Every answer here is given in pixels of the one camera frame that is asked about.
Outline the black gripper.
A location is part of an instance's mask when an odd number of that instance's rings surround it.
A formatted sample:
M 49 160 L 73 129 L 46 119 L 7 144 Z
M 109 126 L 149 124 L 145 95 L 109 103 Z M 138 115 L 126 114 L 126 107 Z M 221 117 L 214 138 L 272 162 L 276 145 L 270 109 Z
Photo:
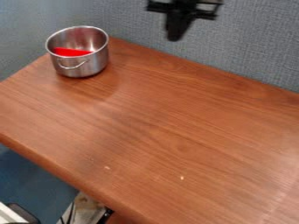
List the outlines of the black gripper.
M 145 9 L 164 13 L 166 39 L 178 41 L 186 32 L 194 18 L 213 20 L 224 0 L 169 0 L 160 2 L 146 0 Z

